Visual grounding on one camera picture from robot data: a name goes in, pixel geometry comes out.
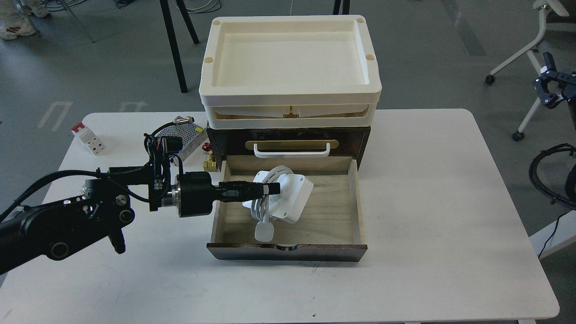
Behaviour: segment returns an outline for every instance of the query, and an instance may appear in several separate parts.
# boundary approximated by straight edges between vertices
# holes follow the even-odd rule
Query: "white handle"
[[[258,144],[254,143],[254,155],[261,159],[291,158],[291,157],[326,157],[330,154],[330,143],[326,143],[326,150],[321,152],[261,152]]]

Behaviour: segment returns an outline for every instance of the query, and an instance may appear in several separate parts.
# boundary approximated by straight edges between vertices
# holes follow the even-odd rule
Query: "white chair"
[[[550,52],[554,56],[558,71],[570,73],[576,66],[576,1],[537,0],[532,7],[539,11],[536,38],[490,71],[485,79],[487,84],[494,83],[496,72],[522,54],[528,56],[538,75],[544,66],[541,55],[536,55],[540,52]],[[524,130],[540,106],[540,100],[536,98],[518,130],[512,135],[513,140],[519,141],[525,137]]]

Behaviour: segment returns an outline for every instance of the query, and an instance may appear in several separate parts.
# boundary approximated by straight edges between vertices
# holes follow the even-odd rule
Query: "person's leg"
[[[33,13],[34,16],[36,17],[44,18],[50,14],[50,12],[46,8],[44,8],[44,6],[40,4],[40,1],[38,0],[21,0],[21,1],[22,4],[26,6],[26,10],[28,10],[28,12]]]
[[[0,20],[4,23],[0,28],[0,39],[10,40],[18,36],[28,36],[36,30],[25,18],[18,14],[13,0],[0,0]]]
[[[0,0],[0,20],[7,28],[20,26],[22,17],[18,14],[13,0]]]

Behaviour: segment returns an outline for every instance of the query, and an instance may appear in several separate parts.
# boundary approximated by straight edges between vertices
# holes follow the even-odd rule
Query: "chair wheel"
[[[493,84],[494,81],[496,81],[496,78],[492,74],[487,75],[486,79],[484,80],[486,84]]]
[[[512,139],[515,140],[516,142],[518,142],[519,140],[523,140],[524,139],[524,133],[520,133],[519,131],[516,131],[516,133],[512,134]]]

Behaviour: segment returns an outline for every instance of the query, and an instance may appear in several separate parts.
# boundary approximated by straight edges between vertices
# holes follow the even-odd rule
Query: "white tray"
[[[369,126],[381,89],[366,21],[345,15],[216,18],[199,90],[210,126],[228,129],[259,119],[323,127],[310,120],[319,116],[346,118],[330,126]]]

